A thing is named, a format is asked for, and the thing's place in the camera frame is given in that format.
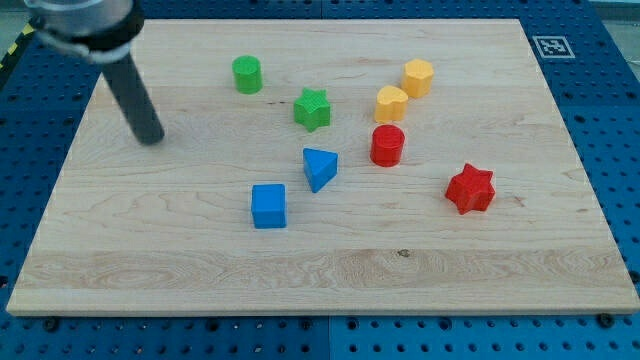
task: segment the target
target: toy block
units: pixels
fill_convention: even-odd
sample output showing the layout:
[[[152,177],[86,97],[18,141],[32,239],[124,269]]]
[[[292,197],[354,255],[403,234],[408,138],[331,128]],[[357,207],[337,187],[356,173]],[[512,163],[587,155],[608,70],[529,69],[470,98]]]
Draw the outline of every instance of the toy block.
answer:
[[[431,90],[431,80],[433,80],[433,66],[430,62],[413,59],[404,64],[402,74],[402,90],[412,98],[420,98]]]
[[[253,185],[251,214],[256,229],[287,226],[287,203],[283,184]]]
[[[311,191],[317,193],[338,173],[338,154],[305,148],[302,150],[304,174]]]
[[[492,176],[493,171],[465,164],[462,173],[451,178],[445,197],[456,204],[460,215],[471,210],[485,211],[496,194],[491,185]]]
[[[262,89],[260,61],[250,55],[240,56],[231,66],[236,90],[242,94],[255,94]]]
[[[404,133],[394,125],[381,125],[373,131],[371,161],[382,167],[395,166],[400,162]]]
[[[293,105],[293,116],[298,124],[313,132],[320,126],[329,126],[331,122],[331,104],[327,100],[327,91],[304,88]]]
[[[374,118],[379,123],[389,123],[404,119],[409,96],[395,86],[385,86],[378,91]]]

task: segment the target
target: red cylinder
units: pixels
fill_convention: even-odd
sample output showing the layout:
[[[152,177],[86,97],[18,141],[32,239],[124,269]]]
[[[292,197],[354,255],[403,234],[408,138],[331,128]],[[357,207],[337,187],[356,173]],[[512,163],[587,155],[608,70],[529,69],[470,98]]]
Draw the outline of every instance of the red cylinder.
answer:
[[[400,162],[404,133],[394,125],[381,125],[373,131],[371,161],[383,167],[391,167]]]

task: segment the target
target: blue triangular prism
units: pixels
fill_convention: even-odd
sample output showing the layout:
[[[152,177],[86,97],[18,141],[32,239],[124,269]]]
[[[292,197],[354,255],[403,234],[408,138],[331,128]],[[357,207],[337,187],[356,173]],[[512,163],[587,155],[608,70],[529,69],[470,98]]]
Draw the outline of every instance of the blue triangular prism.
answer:
[[[338,172],[338,154],[334,152],[304,148],[302,157],[304,173],[314,193],[320,191]]]

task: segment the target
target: blue pegboard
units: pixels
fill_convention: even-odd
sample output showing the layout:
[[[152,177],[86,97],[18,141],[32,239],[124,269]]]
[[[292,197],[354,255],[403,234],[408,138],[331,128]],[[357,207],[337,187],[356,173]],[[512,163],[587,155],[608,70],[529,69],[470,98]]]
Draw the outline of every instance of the blue pegboard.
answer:
[[[517,18],[534,48],[627,266],[640,271],[640,85],[582,0],[143,0],[149,18]],[[536,36],[564,37],[547,58]],[[0,92],[4,307],[99,69],[34,40]],[[16,319],[0,359],[640,358],[640,315]]]

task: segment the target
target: red block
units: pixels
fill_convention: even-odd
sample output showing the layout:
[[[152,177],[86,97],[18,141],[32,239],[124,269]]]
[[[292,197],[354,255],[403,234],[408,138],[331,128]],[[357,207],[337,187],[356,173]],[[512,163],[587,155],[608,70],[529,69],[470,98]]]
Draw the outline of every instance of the red block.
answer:
[[[451,179],[445,197],[456,204],[460,215],[470,210],[485,211],[496,194],[491,185],[492,176],[493,171],[465,164],[462,173]]]
[[[391,167],[400,162],[404,133],[393,125],[381,125],[373,131],[371,161],[379,166]]]

